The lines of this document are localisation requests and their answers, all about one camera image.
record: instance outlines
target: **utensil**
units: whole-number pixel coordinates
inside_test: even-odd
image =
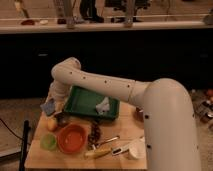
[[[141,136],[140,137],[140,140],[141,141],[144,141],[144,136]],[[128,143],[128,144],[126,144],[126,145],[124,145],[124,146],[121,146],[121,147],[117,147],[117,148],[114,148],[114,149],[112,149],[112,155],[113,156],[115,156],[115,155],[118,155],[118,154],[121,154],[121,153],[124,153],[124,152],[126,152],[126,151],[128,151],[129,150],[129,145],[130,145],[130,143]]]
[[[110,138],[110,139],[105,140],[105,141],[103,141],[103,142],[97,143],[97,144],[95,144],[95,148],[99,148],[101,145],[106,144],[106,143],[111,142],[111,141],[114,141],[114,140],[117,140],[117,139],[119,139],[119,138],[120,138],[120,136],[117,135],[117,136],[115,136],[115,137],[113,137],[113,138]]]

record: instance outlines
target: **wooden table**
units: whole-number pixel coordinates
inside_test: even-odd
[[[55,151],[46,151],[40,148],[40,139],[48,133],[46,129],[47,117],[41,114],[32,144],[30,146],[25,168],[29,169],[146,169],[146,157],[140,160],[128,159],[128,152],[112,156],[105,155],[97,159],[85,159],[86,145],[80,153],[66,155]],[[83,126],[87,133],[90,133],[91,122],[80,118],[71,118],[71,123]],[[109,139],[115,135],[120,135],[119,140],[110,142],[103,146],[118,147],[125,145],[135,138],[144,134],[143,122],[135,115],[135,107],[120,103],[119,117],[113,122],[103,122],[100,125],[102,132],[101,140]]]

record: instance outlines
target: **floor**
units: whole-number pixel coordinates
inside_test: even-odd
[[[193,95],[194,105],[200,104],[204,99],[203,91],[197,91]],[[35,131],[39,116],[40,105],[44,102],[45,98],[30,98],[30,99],[1,99],[0,100],[0,118],[7,123],[7,125],[18,135],[22,135],[23,122],[29,120],[30,127],[32,128],[29,133],[29,142],[32,139]],[[197,117],[196,120],[198,140],[200,144],[200,153],[202,161],[203,171],[213,171],[213,132],[209,130],[209,125],[213,121],[207,124],[203,124]],[[10,148],[20,146],[21,142],[14,137],[5,126],[0,123],[0,151],[4,151]],[[10,157],[0,160],[1,171],[16,171],[19,166],[18,156]]]

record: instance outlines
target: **cable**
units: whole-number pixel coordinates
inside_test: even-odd
[[[0,121],[4,124],[4,126],[18,139],[20,139],[21,141],[23,141],[23,138],[21,138],[20,136],[18,136],[15,132],[13,132],[13,130],[11,130],[7,124],[0,118]]]

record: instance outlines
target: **green tray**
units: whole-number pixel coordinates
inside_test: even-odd
[[[73,86],[64,112],[79,117],[114,120],[118,117],[119,101],[109,98],[110,110],[105,114],[98,114],[95,106],[102,102],[105,96],[78,86]]]

